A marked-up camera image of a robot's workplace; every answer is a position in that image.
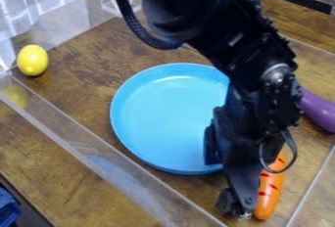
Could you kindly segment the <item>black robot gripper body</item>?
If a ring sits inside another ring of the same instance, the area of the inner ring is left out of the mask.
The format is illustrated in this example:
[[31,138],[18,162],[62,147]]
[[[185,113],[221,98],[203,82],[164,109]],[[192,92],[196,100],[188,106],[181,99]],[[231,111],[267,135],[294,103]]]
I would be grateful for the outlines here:
[[204,162],[221,164],[229,187],[258,204],[260,173],[282,173],[272,168],[284,147],[298,148],[290,127],[303,114],[302,86],[284,64],[271,67],[252,90],[231,83],[225,104],[213,109],[204,131]]

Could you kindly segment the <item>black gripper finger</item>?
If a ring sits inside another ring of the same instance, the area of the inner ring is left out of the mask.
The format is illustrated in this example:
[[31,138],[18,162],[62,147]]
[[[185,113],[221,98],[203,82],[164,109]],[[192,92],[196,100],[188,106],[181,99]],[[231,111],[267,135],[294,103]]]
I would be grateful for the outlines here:
[[225,188],[215,204],[221,215],[250,219],[252,217],[254,198],[242,198],[234,188]]

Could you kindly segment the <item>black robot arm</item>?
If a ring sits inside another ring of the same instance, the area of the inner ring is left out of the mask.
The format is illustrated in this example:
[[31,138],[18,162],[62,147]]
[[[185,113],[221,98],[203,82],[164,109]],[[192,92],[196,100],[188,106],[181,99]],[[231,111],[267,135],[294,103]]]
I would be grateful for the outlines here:
[[229,187],[219,212],[247,218],[258,205],[260,173],[284,146],[303,114],[295,53],[262,15],[260,0],[144,0],[157,34],[188,43],[228,76],[225,103],[204,131],[204,161],[220,163]]

